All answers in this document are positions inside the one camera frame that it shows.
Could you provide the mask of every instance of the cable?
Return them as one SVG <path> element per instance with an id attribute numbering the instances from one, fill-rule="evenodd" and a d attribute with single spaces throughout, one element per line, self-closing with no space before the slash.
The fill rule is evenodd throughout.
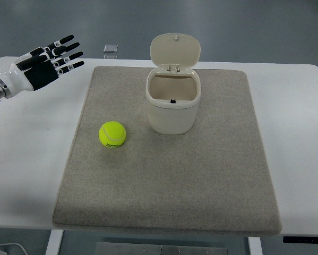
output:
<path id="1" fill-rule="evenodd" d="M 24 247 L 22 245 L 20 245 L 19 243 L 0 243 L 0 246 L 7 246 L 7 245 L 17 245 L 18 247 L 20 247 L 23 250 L 25 255 L 28 255 L 28 253 L 26 252 Z"/>

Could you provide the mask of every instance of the yellow tennis ball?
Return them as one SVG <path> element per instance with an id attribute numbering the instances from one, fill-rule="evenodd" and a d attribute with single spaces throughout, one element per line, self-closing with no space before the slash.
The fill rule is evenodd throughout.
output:
<path id="1" fill-rule="evenodd" d="M 109 121 L 100 128 L 99 139 L 106 147 L 119 147 L 126 139 L 126 130 L 120 123 Z"/>

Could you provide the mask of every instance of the trash can lid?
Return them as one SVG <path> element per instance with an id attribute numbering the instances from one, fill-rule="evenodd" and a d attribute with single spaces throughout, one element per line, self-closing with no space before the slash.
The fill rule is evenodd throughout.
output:
<path id="1" fill-rule="evenodd" d="M 169 64 L 179 68 L 194 66 L 200 57 L 200 44 L 192 36 L 182 33 L 165 33 L 155 37 L 150 45 L 150 57 L 159 67 Z"/>

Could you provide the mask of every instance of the floor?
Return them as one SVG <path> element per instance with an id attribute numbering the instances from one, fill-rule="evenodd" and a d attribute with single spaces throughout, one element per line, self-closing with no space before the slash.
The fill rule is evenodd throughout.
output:
<path id="1" fill-rule="evenodd" d="M 104 232 L 65 231 L 59 255 L 94 254 L 97 242 L 140 243 L 176 245 L 187 247 L 227 248 L 229 254 L 249 255 L 247 239 L 244 237 L 138 235 Z"/>
<path id="2" fill-rule="evenodd" d="M 149 60 L 152 39 L 168 32 L 195 37 L 200 61 L 318 66 L 318 0 L 0 1 L 0 57 L 73 34 L 85 58 L 103 58 L 104 45 L 117 44 L 117 58 Z M 29 254 L 45 254 L 49 234 L 0 228 L 0 243 L 21 242 Z M 87 233 L 76 235 L 89 242 Z M 283 244 L 281 237 L 263 238 L 262 248 L 264 255 L 318 254 L 317 244 Z"/>

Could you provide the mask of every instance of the metal plate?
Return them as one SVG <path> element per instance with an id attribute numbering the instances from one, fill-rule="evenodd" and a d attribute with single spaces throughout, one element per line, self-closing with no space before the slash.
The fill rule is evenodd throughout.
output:
<path id="1" fill-rule="evenodd" d="M 110 53 L 116 53 L 117 52 L 117 46 L 115 44 L 106 44 L 104 52 L 110 52 Z"/>
<path id="2" fill-rule="evenodd" d="M 213 247 L 98 242 L 95 255 L 228 255 L 228 251 Z"/>

